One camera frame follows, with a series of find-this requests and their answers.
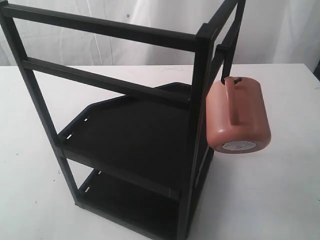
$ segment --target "white table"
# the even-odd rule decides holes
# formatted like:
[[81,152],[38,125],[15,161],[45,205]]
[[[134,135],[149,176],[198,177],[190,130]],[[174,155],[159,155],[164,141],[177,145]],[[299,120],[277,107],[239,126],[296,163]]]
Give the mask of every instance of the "white table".
[[[190,83],[193,70],[189,65],[78,68],[152,87]],[[272,140],[256,153],[215,153],[189,239],[319,240],[320,82],[303,64],[234,65],[232,75],[260,81]],[[58,132],[86,105],[119,95],[36,76]],[[0,67],[0,112],[1,240],[146,239],[74,205],[15,66]],[[90,169],[70,164],[81,184]]]

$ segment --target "round label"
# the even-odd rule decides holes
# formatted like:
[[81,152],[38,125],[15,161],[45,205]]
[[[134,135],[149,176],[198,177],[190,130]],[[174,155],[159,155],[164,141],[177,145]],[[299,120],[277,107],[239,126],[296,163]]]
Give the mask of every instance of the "round label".
[[252,141],[230,141],[222,145],[222,147],[229,151],[243,151],[253,149],[257,144]]

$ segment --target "black shelf unit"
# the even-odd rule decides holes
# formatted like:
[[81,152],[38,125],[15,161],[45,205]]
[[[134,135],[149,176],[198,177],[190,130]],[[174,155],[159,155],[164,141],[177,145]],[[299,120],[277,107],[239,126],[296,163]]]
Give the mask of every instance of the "black shelf unit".
[[[214,154],[206,141],[206,96],[222,63],[222,79],[230,74],[245,3],[225,0],[188,34],[0,0],[3,32],[76,205],[152,239],[188,237]],[[151,88],[28,57],[14,18],[194,52],[192,85]],[[125,95],[87,106],[58,134],[33,71]],[[93,168],[79,188],[67,159]]]

